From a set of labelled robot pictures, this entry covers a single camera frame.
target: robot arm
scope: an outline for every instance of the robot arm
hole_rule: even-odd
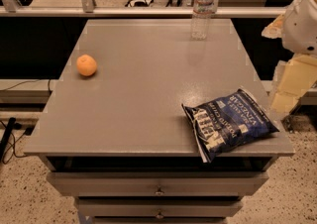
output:
[[[281,38],[295,54],[317,55],[317,0],[293,0],[283,17]]]

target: cabinet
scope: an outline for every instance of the cabinet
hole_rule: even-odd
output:
[[[94,223],[227,223],[294,151],[281,132],[199,156],[181,103],[195,106],[244,85],[267,96],[229,20],[212,20],[205,42],[190,20],[90,20],[25,153],[49,167],[50,184]],[[90,78],[75,68],[94,56]]]

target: blue bag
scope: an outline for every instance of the blue bag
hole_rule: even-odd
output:
[[[244,89],[191,108],[182,105],[204,162],[217,154],[278,132],[256,100]]]

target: terrazzo floor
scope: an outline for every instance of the terrazzo floor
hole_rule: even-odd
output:
[[[30,124],[26,117],[19,120],[19,115],[17,122]],[[277,160],[268,170],[269,180],[253,196],[243,198],[244,207],[228,218],[229,224],[317,223],[316,120],[299,114],[293,118],[293,126],[295,133],[289,138],[296,154]],[[14,131],[16,138],[24,130]],[[24,136],[17,143],[17,155],[23,153],[28,139]],[[60,196],[46,181],[48,172],[37,157],[13,157],[0,165],[0,224],[83,224],[73,199]]]

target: table top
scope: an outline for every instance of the table top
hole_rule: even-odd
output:
[[[77,72],[83,54],[98,63],[91,77]],[[25,153],[199,156],[181,104],[196,106],[240,86],[267,108],[267,94],[230,20],[211,20],[206,41],[190,39],[188,19],[89,20]],[[290,156],[293,148],[280,130],[221,155]]]

